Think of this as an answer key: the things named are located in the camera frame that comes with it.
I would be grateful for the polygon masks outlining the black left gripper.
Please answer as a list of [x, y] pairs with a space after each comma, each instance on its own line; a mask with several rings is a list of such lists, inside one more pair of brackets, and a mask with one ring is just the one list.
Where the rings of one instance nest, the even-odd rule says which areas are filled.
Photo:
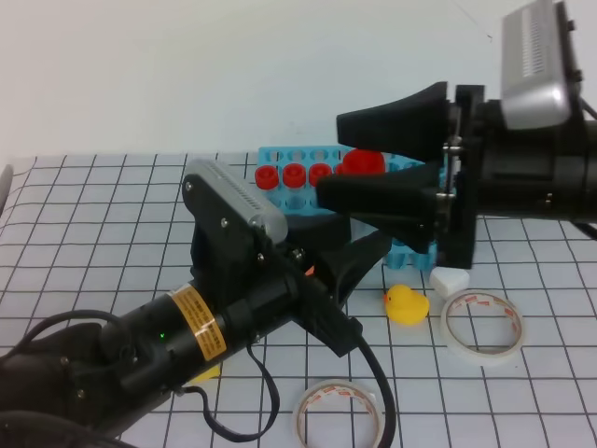
[[[374, 231], [351, 242], [348, 217], [287, 223], [287, 243], [279, 245], [257, 230], [240, 242], [193, 232], [193, 278], [171, 299], [170, 358], [225, 359], [288, 322], [339, 357], [358, 346], [362, 327], [342, 307], [392, 238]], [[305, 275], [312, 266], [314, 274]]]

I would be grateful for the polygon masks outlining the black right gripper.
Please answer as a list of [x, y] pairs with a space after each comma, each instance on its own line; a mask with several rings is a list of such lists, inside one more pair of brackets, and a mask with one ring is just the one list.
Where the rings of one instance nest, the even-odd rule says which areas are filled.
[[[448, 84], [437, 82], [385, 105], [337, 115], [338, 143], [436, 161], [449, 135]], [[459, 85], [461, 168], [451, 222], [437, 235], [436, 264], [468, 269], [480, 215], [570, 222], [596, 237], [596, 111], [578, 94], [562, 124], [514, 131], [497, 100]], [[435, 240], [436, 162], [375, 175], [330, 175], [316, 186], [320, 206], [367, 223], [424, 254]]]

